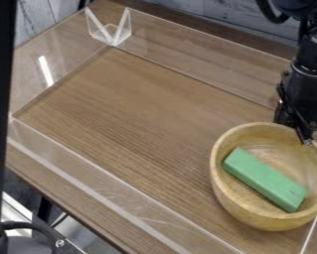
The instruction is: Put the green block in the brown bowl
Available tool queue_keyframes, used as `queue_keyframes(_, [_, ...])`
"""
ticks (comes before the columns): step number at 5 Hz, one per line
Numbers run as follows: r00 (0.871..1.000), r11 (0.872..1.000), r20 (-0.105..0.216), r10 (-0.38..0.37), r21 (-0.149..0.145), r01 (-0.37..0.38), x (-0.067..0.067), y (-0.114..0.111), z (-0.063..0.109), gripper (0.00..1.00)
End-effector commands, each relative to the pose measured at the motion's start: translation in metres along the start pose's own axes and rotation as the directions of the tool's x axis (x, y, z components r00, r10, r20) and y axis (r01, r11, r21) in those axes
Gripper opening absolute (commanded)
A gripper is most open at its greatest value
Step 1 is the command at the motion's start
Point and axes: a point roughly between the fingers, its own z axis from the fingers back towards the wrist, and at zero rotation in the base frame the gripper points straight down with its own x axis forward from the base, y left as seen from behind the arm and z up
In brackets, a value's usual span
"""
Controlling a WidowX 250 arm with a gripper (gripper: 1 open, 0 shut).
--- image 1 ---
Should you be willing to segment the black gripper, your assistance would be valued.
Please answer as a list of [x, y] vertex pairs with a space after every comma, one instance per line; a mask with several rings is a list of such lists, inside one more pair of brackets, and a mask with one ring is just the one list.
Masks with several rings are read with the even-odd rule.
[[277, 93], [280, 101], [273, 122], [296, 128], [301, 144], [309, 146], [317, 131], [317, 71], [292, 61], [291, 71], [283, 73]]

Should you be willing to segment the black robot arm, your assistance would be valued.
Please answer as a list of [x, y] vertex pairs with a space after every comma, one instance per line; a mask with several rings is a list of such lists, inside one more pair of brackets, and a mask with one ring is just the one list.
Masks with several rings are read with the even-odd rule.
[[276, 86], [279, 102], [273, 122], [295, 129], [308, 145], [317, 131], [317, 0], [254, 0], [265, 19], [299, 21], [297, 54]]

